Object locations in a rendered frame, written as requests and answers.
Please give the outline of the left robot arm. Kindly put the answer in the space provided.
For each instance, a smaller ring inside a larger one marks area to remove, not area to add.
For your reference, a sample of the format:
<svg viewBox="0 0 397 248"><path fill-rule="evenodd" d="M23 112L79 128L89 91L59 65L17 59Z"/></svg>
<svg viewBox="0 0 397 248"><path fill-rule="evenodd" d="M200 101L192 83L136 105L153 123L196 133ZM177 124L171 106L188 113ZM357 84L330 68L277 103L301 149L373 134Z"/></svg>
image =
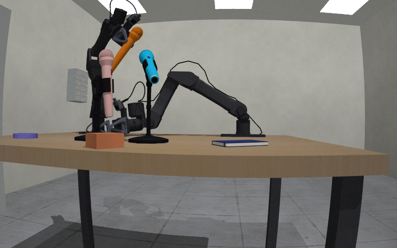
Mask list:
<svg viewBox="0 0 397 248"><path fill-rule="evenodd" d="M169 72L167 74L167 80L164 84L164 87L150 112L150 129L156 129L159 126L164 111L166 110L167 105L170 103L170 100L178 85L197 92L205 98L208 98L208 100L211 100L212 102L221 106L223 109L228 111L229 114L237 117L238 120L236 120L236 134L221 134L221 137L266 137L265 134L250 134L250 118L247 114L246 105L238 100L228 97L217 89L206 84L192 72ZM131 118L138 118L133 119L133 123L135 124L134 131L141 131L146 127L144 103L129 103L128 115Z"/></svg>

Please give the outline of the orange microphone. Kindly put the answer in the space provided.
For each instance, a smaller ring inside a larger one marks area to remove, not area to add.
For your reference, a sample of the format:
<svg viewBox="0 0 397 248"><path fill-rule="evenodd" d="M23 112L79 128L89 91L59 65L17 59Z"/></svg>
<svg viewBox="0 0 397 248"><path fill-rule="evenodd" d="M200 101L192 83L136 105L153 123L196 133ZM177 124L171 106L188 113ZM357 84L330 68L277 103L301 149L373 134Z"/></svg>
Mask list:
<svg viewBox="0 0 397 248"><path fill-rule="evenodd" d="M142 37L142 34L143 34L143 31L140 27L134 27L130 31L127 43L123 44L123 46L120 48L119 52L117 52L117 55L114 58L114 62L112 64L112 72L114 72L116 67L119 65L120 61L122 61L124 56L130 50L130 48L134 45L134 43Z"/></svg>

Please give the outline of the dark blue notebook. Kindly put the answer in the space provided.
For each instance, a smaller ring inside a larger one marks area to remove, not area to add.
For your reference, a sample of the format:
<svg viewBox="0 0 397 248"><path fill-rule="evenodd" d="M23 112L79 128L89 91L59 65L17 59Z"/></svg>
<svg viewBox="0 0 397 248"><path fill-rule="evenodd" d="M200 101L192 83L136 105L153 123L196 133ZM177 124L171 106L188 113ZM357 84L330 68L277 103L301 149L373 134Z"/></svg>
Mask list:
<svg viewBox="0 0 397 248"><path fill-rule="evenodd" d="M268 141L260 140L212 140L212 145L222 147L268 146Z"/></svg>

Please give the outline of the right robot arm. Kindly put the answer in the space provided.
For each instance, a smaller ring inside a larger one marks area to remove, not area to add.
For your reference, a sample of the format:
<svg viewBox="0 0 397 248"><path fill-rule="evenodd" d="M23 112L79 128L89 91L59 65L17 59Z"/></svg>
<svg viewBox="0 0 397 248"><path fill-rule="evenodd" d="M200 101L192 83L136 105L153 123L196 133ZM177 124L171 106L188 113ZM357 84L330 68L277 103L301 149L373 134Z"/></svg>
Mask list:
<svg viewBox="0 0 397 248"><path fill-rule="evenodd" d="M103 24L101 25L101 31L100 35L98 36L98 39L94 46L92 48L87 49L87 59L86 59L86 70L89 71L90 79L91 82L94 80L96 75L101 76L101 66L99 63L99 54L102 50L105 49L106 45L108 44L109 40L111 39L109 37L109 33L111 33L112 29L119 24L120 26L124 23L125 18L127 15L127 11L120 9L120 8L115 8L114 13L110 19L105 19L103 21ZM129 19L129 23L131 25L136 24L140 20L141 15L134 13ZM91 59L91 57L97 57L97 60ZM101 76L102 77L102 76ZM92 107L90 110L90 118L92 118L92 130L91 132L79 132L79 134L85 134L85 133L92 133L94 132L94 99L93 99L93 94L96 94L96 88L92 86ZM103 94L101 96L101 112L100 112L100 124L104 123L104 118L105 117L105 111L104 111L104 100L103 100Z"/></svg>

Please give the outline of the pink microphone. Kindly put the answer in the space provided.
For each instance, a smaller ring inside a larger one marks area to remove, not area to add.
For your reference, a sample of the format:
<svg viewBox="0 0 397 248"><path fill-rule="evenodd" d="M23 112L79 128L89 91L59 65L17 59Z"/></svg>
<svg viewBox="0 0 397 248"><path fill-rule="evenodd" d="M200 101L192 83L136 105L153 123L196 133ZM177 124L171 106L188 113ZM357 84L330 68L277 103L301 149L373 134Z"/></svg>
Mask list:
<svg viewBox="0 0 397 248"><path fill-rule="evenodd" d="M101 76L111 78L111 92L103 93L105 117L113 117L113 100L112 100L112 64L114 54L109 49L104 49L99 54L99 63L101 65Z"/></svg>

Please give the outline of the orange rectangular block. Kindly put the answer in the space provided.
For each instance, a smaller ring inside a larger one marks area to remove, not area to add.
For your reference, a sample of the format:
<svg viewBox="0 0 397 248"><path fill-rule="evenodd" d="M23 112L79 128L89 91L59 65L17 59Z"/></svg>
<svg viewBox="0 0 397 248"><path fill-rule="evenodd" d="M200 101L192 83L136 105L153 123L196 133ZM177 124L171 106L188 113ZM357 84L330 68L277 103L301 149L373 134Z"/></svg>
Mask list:
<svg viewBox="0 0 397 248"><path fill-rule="evenodd" d="M92 149L123 148L124 133L85 133L85 147Z"/></svg>

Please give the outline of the blue microphone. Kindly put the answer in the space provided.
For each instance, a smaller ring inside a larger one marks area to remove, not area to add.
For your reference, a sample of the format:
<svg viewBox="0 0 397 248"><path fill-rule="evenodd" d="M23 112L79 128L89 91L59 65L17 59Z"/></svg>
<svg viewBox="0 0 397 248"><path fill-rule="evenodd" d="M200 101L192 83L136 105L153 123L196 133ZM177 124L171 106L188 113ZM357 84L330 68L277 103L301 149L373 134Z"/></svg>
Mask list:
<svg viewBox="0 0 397 248"><path fill-rule="evenodd" d="M150 50L145 49L139 54L139 61L141 63L143 63L145 59L147 60L148 63L148 66L145 69L148 79L152 84L156 84L159 82L159 75L153 63L153 59L154 59L153 53Z"/></svg>

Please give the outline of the blue ring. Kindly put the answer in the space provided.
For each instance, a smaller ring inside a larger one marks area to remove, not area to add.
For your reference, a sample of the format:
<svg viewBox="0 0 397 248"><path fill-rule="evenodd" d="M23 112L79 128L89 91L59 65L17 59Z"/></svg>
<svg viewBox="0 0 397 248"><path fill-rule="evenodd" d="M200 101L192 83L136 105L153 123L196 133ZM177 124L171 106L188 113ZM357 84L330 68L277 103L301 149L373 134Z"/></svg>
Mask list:
<svg viewBox="0 0 397 248"><path fill-rule="evenodd" d="M17 139L38 138L38 133L13 133L13 138L17 138Z"/></svg>

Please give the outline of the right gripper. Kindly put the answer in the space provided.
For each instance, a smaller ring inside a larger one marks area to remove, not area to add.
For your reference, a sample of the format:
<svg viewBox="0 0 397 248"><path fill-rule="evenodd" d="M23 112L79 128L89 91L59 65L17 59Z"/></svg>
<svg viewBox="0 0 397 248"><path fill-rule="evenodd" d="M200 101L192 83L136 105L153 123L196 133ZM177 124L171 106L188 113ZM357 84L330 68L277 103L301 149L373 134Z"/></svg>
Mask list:
<svg viewBox="0 0 397 248"><path fill-rule="evenodd" d="M132 14L133 15L133 14ZM132 15L130 15L128 18L130 18ZM121 27L119 24L117 24L116 27L114 27L109 34L109 37L112 38L113 41L115 41L117 44L119 44L121 47L123 46L124 43L127 43L128 41L128 36L129 36L129 31L133 25L129 23L129 19L126 19L126 23L123 24Z"/></svg>

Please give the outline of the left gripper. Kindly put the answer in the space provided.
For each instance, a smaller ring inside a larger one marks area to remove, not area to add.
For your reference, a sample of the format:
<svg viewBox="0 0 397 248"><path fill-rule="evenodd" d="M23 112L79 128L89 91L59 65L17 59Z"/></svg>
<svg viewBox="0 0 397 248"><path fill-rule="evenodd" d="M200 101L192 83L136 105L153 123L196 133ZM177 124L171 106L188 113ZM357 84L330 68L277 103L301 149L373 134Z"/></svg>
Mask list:
<svg viewBox="0 0 397 248"><path fill-rule="evenodd" d="M121 101L122 105L123 102ZM112 124L109 124L109 120L106 120L104 123L100 125L100 128L106 125L107 131L101 130L101 132L105 133L124 133L128 134L134 131L135 124L133 123L133 119L127 118L127 108L124 107L120 110L121 118L117 118L116 120L112 120ZM114 126L114 128L112 128Z"/></svg>

